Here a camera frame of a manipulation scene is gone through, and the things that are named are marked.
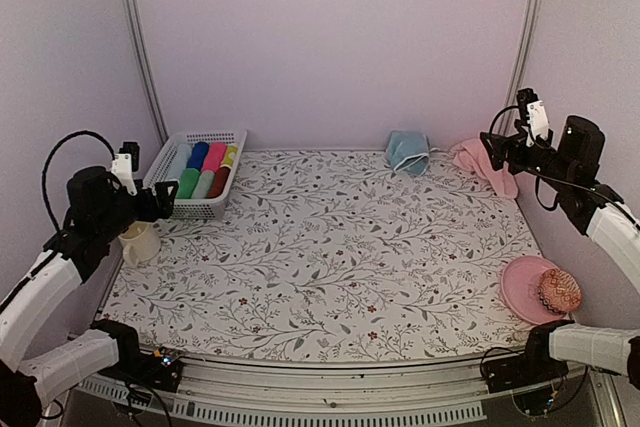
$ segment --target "red patterned bowl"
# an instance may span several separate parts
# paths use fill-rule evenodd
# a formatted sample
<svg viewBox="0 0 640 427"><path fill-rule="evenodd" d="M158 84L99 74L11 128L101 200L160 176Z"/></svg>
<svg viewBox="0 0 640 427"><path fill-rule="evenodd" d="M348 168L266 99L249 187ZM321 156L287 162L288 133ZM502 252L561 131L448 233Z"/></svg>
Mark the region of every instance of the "red patterned bowl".
<svg viewBox="0 0 640 427"><path fill-rule="evenodd" d="M573 312L582 303L582 291L576 279L560 269L547 270L540 276L538 295L542 305L559 315Z"/></svg>

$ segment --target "pink towel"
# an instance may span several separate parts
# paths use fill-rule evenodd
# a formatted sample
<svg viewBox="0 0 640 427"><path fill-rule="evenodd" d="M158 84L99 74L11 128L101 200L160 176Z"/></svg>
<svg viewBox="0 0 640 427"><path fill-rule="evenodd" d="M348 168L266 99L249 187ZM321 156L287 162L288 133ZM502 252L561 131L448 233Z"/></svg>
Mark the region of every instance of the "pink towel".
<svg viewBox="0 0 640 427"><path fill-rule="evenodd" d="M209 146L209 153L207 157L204 159L204 164L202 166L202 172L210 171L217 172L220 168L220 163L222 159L224 159L224 154L227 151L227 144L223 144L222 142L216 142Z"/></svg>
<svg viewBox="0 0 640 427"><path fill-rule="evenodd" d="M475 172L481 179L491 183L498 197L515 199L518 196L516 179L504 167L495 171L491 167L489 155L480 139L469 139L454 145L451 152L455 152L454 165L467 172Z"/></svg>

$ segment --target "white wall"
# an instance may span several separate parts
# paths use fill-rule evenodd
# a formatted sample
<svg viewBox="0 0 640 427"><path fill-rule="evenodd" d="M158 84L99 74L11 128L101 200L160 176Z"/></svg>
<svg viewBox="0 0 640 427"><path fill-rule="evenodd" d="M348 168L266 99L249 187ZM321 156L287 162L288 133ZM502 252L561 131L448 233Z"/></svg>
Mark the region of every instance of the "white wall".
<svg viewBox="0 0 640 427"><path fill-rule="evenodd" d="M145 104L121 0L0 0L0 297L31 267L53 234L40 195L40 172L57 140L94 129L117 149L138 140L143 168L159 145ZM49 191L59 219L66 181L107 165L106 149L75 139L53 161ZM113 259L68 299L34 351L64 342L91 320Z"/></svg>
<svg viewBox="0 0 640 427"><path fill-rule="evenodd" d="M447 147L504 103L526 0L139 0L169 129L251 147Z"/></svg>
<svg viewBox="0 0 640 427"><path fill-rule="evenodd" d="M640 0L543 0L540 15L525 85L545 101L558 138L570 114L600 126L606 143L598 179L639 215ZM578 319L640 327L640 296L631 284L561 212L538 207L531 179L521 181L521 206L544 254L584 291Z"/></svg>

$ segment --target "white mug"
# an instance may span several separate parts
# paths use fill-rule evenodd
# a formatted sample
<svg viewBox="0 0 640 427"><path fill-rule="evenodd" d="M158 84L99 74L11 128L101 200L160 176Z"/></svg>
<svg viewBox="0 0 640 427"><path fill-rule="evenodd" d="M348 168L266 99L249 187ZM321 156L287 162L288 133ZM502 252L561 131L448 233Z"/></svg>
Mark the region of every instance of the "white mug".
<svg viewBox="0 0 640 427"><path fill-rule="evenodd" d="M127 231L118 236L122 244L122 257L129 267L151 260L160 252L160 237L148 222L134 222Z"/></svg>

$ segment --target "plastic basket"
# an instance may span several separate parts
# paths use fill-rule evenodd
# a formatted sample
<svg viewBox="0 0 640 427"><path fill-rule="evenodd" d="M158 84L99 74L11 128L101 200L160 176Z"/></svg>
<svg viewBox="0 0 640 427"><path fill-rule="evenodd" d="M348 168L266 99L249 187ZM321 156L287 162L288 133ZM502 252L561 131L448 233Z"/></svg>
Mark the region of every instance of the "plastic basket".
<svg viewBox="0 0 640 427"><path fill-rule="evenodd" d="M145 187L149 187L156 182L162 182L166 180L167 171L169 166L176 155L179 144L189 144L193 146L197 142L222 142L225 144L236 144L238 146L238 153L236 159L231 167L231 173L227 184L224 186L224 191L220 197L215 199L176 199L173 208L172 217L182 219L222 219L224 216L224 209L227 206L229 199L229 192L231 191L231 185L233 179L236 176L238 165L240 165L240 158L242 156L242 149L244 148L244 141L247 138L246 130L226 130L218 132L180 132L173 134L167 143L164 144L162 150L151 164L151 168L147 175L144 177Z"/></svg>

